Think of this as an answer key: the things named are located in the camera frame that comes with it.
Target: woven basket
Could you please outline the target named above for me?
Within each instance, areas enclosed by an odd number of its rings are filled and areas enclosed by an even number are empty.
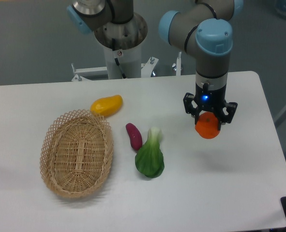
[[[112,131],[104,117],[71,111],[48,129],[40,159],[42,179],[62,197],[84,197],[105,182],[112,158]]]

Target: green vegetable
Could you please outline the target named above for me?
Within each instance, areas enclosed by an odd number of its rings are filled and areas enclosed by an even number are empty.
[[[135,156],[137,170],[149,178],[160,176],[164,170],[164,159],[159,143],[161,138],[162,132],[160,128],[150,128],[147,141]]]

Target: yellow mango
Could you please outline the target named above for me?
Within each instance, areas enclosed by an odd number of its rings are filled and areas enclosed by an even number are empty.
[[[123,100],[120,95],[100,98],[91,105],[90,111],[108,117],[120,110],[122,103]]]

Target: fake orange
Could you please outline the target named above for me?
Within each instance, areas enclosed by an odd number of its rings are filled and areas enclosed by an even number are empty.
[[[218,130],[218,119],[211,112],[201,114],[196,123],[196,131],[204,139],[215,138],[220,133]]]

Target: robotic arm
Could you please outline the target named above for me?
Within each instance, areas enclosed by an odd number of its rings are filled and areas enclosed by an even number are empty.
[[[74,0],[67,12],[80,32],[94,31],[109,79],[141,77],[141,45],[148,29],[134,13],[133,0]]]
[[[186,113],[195,118],[196,124],[201,111],[212,112],[220,130],[222,124],[231,123],[238,105],[225,101],[233,45],[232,27],[226,20],[242,10],[243,0],[197,0],[196,3],[185,14],[167,12],[160,20],[159,34],[165,42],[196,58],[196,94],[186,93],[183,99]]]

